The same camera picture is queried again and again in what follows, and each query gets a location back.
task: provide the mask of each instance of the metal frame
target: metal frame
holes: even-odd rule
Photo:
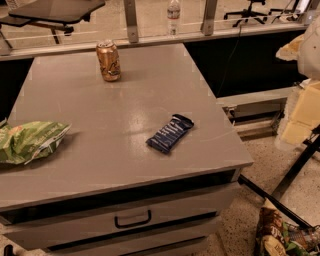
[[[218,0],[206,0],[206,7],[203,14],[203,23],[201,25],[201,32],[205,36],[213,34],[214,30],[214,16],[216,14]]]
[[[127,22],[127,34],[130,43],[139,42],[135,0],[123,0]]]

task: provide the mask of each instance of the beverage can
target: beverage can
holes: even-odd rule
[[[119,53],[113,40],[99,41],[96,46],[96,52],[103,79],[108,82],[120,79]]]

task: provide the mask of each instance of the gray table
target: gray table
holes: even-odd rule
[[[230,169],[236,182],[252,163],[182,44],[121,49],[119,55],[122,78],[113,83],[102,79],[94,52],[34,60],[9,124],[51,120],[72,127],[50,157],[0,166],[2,216]],[[195,126],[163,155],[145,141],[175,113]]]

